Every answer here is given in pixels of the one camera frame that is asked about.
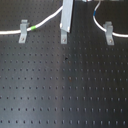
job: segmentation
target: black perforated table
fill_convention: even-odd
[[[128,128],[128,39],[105,34],[93,22],[97,2],[75,2],[68,44],[60,44],[61,14],[29,32],[0,36],[0,128]],[[0,0],[0,30],[35,25],[59,0]],[[128,3],[104,2],[98,22],[128,33]]]

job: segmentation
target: cable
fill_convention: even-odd
[[[30,28],[27,28],[27,31],[32,31],[34,29],[39,28],[40,26],[42,26],[43,24],[45,24],[47,21],[49,21],[50,19],[54,18],[58,13],[60,13],[63,9],[63,6],[61,6],[55,13],[53,13],[52,15],[50,15],[49,17],[47,17],[45,20],[43,20],[42,22],[40,22],[39,24],[32,26]],[[21,30],[13,30],[13,31],[0,31],[0,35],[9,35],[9,34],[18,34],[21,33]]]
[[[94,20],[95,24],[96,24],[102,31],[106,32],[106,29],[103,28],[103,27],[97,22],[97,20],[96,20],[96,18],[95,18],[96,10],[99,8],[100,4],[101,4],[101,1],[99,1],[99,3],[97,4],[97,6],[96,6],[95,9],[94,9],[93,20]],[[128,35],[126,35],[126,34],[118,34],[118,33],[113,32],[112,35],[113,35],[113,36],[116,36],[116,37],[128,38]]]

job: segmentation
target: metal clamp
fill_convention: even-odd
[[[67,44],[67,32],[70,33],[72,10],[74,0],[63,0],[63,10],[61,16],[61,44]]]
[[[21,35],[19,43],[24,44],[27,38],[27,28],[29,26],[28,20],[22,20],[20,24]]]
[[[112,33],[113,33],[112,22],[105,22],[103,27],[106,29],[105,35],[106,35],[107,44],[114,45],[114,40],[112,37]]]

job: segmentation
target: metal stand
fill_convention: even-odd
[[[114,45],[114,40],[112,37],[112,32],[113,32],[112,22],[105,22],[103,27],[106,29],[105,36],[106,36],[107,44]]]
[[[61,44],[67,44],[67,32],[70,32],[72,18],[73,0],[63,0],[63,10],[61,16]]]
[[[27,38],[27,27],[29,26],[28,20],[22,20],[20,24],[21,35],[19,43],[24,44]]]

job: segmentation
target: white cable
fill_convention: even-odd
[[[94,9],[93,20],[94,20],[95,24],[96,24],[102,31],[106,32],[106,29],[103,28],[103,27],[97,22],[97,20],[96,20],[96,18],[95,18],[96,10],[99,8],[100,4],[101,4],[101,1],[99,1],[99,3],[97,4],[97,6],[96,6],[95,9]],[[118,33],[113,32],[112,35],[113,35],[113,36],[116,36],[116,37],[128,38],[128,35],[126,35],[126,34],[118,34]]]
[[[53,17],[55,17],[59,12],[61,12],[63,9],[63,6],[61,6],[55,13],[53,13],[52,15],[50,15],[49,17],[47,17],[45,20],[43,20],[41,23],[32,26],[34,27],[34,29],[39,28],[40,26],[42,26],[43,24],[45,24],[47,21],[49,21],[50,19],[52,19]],[[33,30],[32,27],[27,28],[27,31],[31,31]],[[9,34],[18,34],[21,33],[21,30],[14,30],[14,31],[0,31],[0,35],[9,35]]]

